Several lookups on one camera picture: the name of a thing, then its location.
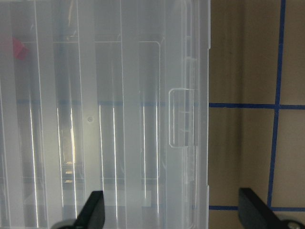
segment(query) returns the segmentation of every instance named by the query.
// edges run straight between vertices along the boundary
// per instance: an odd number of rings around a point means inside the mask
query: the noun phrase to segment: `pink object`
[[[13,52],[16,59],[24,60],[29,52],[29,49],[25,47],[21,41],[13,38]]]

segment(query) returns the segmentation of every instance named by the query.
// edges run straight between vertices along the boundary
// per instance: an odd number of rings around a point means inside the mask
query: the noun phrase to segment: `clear plastic storage box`
[[[0,228],[103,190],[107,229],[207,227],[208,0],[0,1]]]

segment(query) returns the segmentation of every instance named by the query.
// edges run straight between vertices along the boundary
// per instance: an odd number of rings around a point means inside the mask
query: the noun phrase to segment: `tan background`
[[[274,104],[280,0],[211,0],[210,103]],[[305,105],[305,1],[286,0],[281,104]],[[210,205],[237,206],[238,188],[267,202],[274,109],[210,108]],[[280,110],[272,207],[305,208],[305,110]],[[305,223],[305,212],[276,212]],[[210,229],[241,229],[210,210]]]

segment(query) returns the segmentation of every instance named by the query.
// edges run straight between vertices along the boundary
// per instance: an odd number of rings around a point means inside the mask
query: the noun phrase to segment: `blue tape line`
[[[305,105],[280,105],[281,110],[305,110]]]
[[[209,210],[238,211],[238,207],[237,206],[210,205]]]
[[[152,107],[155,107],[155,106],[158,106],[158,107],[165,107],[166,106],[166,103],[165,102],[142,102],[141,103],[141,106],[152,106]]]
[[[280,31],[279,31],[279,44],[278,44],[278,56],[277,56],[277,77],[276,77],[276,92],[275,92],[275,109],[274,109],[275,117],[274,117],[274,122],[273,122],[272,147],[271,147],[270,172],[269,172],[268,197],[267,197],[267,205],[269,207],[272,204],[277,130],[278,130],[278,117],[279,117],[280,99],[281,99],[285,10],[286,10],[286,0],[281,0]]]
[[[209,103],[213,108],[253,108],[253,109],[274,109],[274,104],[227,104],[227,103]]]
[[[123,101],[99,101],[102,106],[123,106]]]
[[[270,209],[272,211],[305,212],[305,208],[299,208],[299,207],[271,207]],[[210,205],[209,210],[238,211],[238,206]]]
[[[17,99],[17,104],[39,104],[40,105],[40,100],[38,99],[32,99],[32,100],[29,100],[29,99]]]
[[[272,207],[272,211],[294,211],[302,212],[305,211],[305,208],[285,208],[285,207]]]
[[[267,206],[271,206],[272,203],[272,192],[273,192],[273,180],[275,173],[275,156],[276,156],[276,143],[277,143],[277,130],[278,130],[278,108],[274,110],[274,121],[273,121],[273,134],[272,134],[272,145],[271,145],[271,159],[270,159],[270,170],[269,170],[269,183],[268,183],[268,196]]]

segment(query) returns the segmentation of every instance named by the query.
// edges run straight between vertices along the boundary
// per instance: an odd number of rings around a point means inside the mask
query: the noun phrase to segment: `blue tape grid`
[[[276,144],[278,132],[279,111],[281,109],[305,110],[305,105],[284,105],[280,104],[281,83],[282,83],[282,66],[283,66],[283,50],[284,50],[284,30],[285,30],[285,9],[286,0],[281,0],[280,9],[280,28],[279,28],[279,43],[277,57],[277,77],[276,77],[276,92],[274,104],[230,104],[230,103],[209,103],[209,107],[218,108],[252,108],[252,109],[274,109],[274,122],[272,134],[271,160],[268,182],[267,205],[273,211],[305,211],[305,208],[281,208],[272,207],[273,181],[275,171]],[[237,206],[210,206],[210,210],[238,210]]]
[[[209,210],[220,210],[220,211],[237,211],[237,206],[219,206],[210,205]],[[283,208],[283,207],[271,207],[272,211],[291,211],[291,212],[305,212],[305,208]]]

